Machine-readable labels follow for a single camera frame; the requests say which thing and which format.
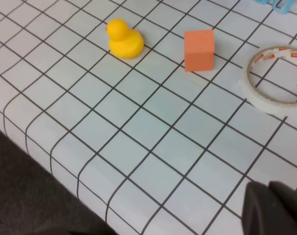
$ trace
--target table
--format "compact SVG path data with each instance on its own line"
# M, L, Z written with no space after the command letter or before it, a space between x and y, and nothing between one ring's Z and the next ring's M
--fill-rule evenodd
M0 0L0 130L120 235L242 234L245 185L297 190L297 118L258 111L238 81L259 47L297 45L297 1ZM106 24L144 36L132 60ZM183 33L214 29L214 70L185 72ZM297 100L297 68L258 89Z

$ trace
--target yellow rubber duck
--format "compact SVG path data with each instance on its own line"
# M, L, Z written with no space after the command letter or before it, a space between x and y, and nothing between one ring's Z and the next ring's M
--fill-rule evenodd
M109 49L117 57L131 59L138 56L144 47L142 35L129 29L122 19L113 19L106 28L109 36Z

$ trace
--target masking tape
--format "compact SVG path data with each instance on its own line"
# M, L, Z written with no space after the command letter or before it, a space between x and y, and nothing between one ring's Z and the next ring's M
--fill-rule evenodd
M250 71L256 64L275 58L282 58L297 65L297 47L278 45L257 52L248 62L248 65L243 68L244 76L240 80L240 86L247 100L257 109L268 114L295 117L297 116L297 102L282 102L276 100L258 91L250 79Z

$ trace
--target floor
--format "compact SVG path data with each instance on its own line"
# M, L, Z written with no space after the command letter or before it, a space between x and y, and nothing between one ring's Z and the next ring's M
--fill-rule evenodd
M24 235L55 227L115 234L0 133L0 235Z

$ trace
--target orange foam cube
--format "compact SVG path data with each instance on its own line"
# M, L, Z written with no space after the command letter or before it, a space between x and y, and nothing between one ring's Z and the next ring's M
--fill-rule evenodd
M185 71L213 70L215 42L213 30L184 33Z

